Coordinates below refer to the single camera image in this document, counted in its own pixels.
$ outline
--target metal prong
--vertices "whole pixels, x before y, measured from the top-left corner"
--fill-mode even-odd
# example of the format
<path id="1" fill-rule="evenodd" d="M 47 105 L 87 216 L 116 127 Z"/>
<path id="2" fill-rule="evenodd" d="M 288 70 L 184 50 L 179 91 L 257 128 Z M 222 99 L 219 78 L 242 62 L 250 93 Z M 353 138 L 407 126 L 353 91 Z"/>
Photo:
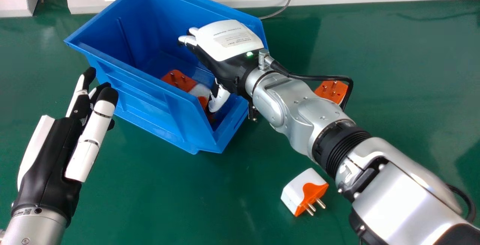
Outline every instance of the metal prong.
<path id="1" fill-rule="evenodd" d="M 317 203 L 320 205 L 320 207 L 322 207 L 322 209 L 325 209 L 327 206 L 325 205 L 324 202 L 322 202 L 320 199 L 315 199 L 317 201 Z"/>
<path id="2" fill-rule="evenodd" d="M 307 207 L 306 211 L 308 212 L 308 214 L 310 214 L 311 216 L 313 216 L 313 212 Z"/>
<path id="3" fill-rule="evenodd" d="M 308 207 L 312 209 L 314 212 L 317 211 L 317 209 L 312 204 L 308 204 Z"/>

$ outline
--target blue plastic bin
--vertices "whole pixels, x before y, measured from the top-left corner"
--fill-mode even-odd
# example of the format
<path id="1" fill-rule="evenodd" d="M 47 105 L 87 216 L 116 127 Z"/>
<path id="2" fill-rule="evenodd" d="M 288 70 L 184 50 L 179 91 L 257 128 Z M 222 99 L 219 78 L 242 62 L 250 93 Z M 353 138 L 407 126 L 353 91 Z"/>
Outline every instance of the blue plastic bin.
<path id="1" fill-rule="evenodd" d="M 177 38 L 188 28 L 237 19 L 264 42 L 261 21 L 211 0 L 116 0 L 65 39 L 118 90 L 115 115 L 192 154 L 221 153 L 247 116 L 248 103 L 232 95 L 210 124 L 198 99 L 161 78 L 178 69 L 212 86 L 214 76 Z"/>

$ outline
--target green table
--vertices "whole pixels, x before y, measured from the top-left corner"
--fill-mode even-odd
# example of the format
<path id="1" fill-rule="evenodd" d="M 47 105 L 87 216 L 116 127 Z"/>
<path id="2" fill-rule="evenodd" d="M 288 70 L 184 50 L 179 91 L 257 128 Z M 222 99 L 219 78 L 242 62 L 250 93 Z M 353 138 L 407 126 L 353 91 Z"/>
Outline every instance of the green table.
<path id="1" fill-rule="evenodd" d="M 34 17 L 0 19 L 0 226 L 38 119 L 65 115 L 88 66 L 63 39 L 90 18 L 46 0 Z M 479 0 L 292 7 L 264 28 L 288 69 L 351 76 L 346 113 L 480 206 Z M 295 218 L 283 206 L 283 186 L 303 170 L 333 181 L 265 120 L 245 121 L 223 154 L 197 155 L 116 122 L 63 244 L 358 242 L 350 204 L 333 187 L 314 217 Z"/>

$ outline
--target cable connector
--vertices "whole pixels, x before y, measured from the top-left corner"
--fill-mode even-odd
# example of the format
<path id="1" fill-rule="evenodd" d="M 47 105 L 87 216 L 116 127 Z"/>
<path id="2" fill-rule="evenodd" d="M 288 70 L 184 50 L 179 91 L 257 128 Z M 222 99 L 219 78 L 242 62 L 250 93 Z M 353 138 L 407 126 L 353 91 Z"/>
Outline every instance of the cable connector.
<path id="1" fill-rule="evenodd" d="M 313 169 L 308 168 L 283 188 L 281 200 L 294 216 L 307 211 L 311 216 L 317 210 L 315 202 L 322 209 L 326 205 L 320 200 L 329 184 Z"/>

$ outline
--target robotic arm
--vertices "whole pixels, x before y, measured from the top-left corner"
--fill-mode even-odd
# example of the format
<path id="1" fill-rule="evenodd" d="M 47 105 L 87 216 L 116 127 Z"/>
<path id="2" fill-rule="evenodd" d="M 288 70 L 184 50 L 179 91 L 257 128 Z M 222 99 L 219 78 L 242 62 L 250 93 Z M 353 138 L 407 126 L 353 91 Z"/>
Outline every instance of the robotic arm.
<path id="1" fill-rule="evenodd" d="M 64 118 L 42 116 L 20 165 L 18 196 L 2 245 L 59 245 L 77 208 L 103 137 L 113 128 L 111 119 L 118 93 L 105 83 L 88 93 L 96 71 L 79 78 Z"/>
<path id="2" fill-rule="evenodd" d="M 365 243 L 480 244 L 480 230 L 461 217 L 444 182 L 291 78 L 246 26 L 218 21 L 189 33 L 179 42 L 213 72 L 218 89 L 249 100 L 250 113 L 259 112 L 335 180 L 352 203 L 350 225 Z M 211 110 L 221 106 L 216 97 Z"/>

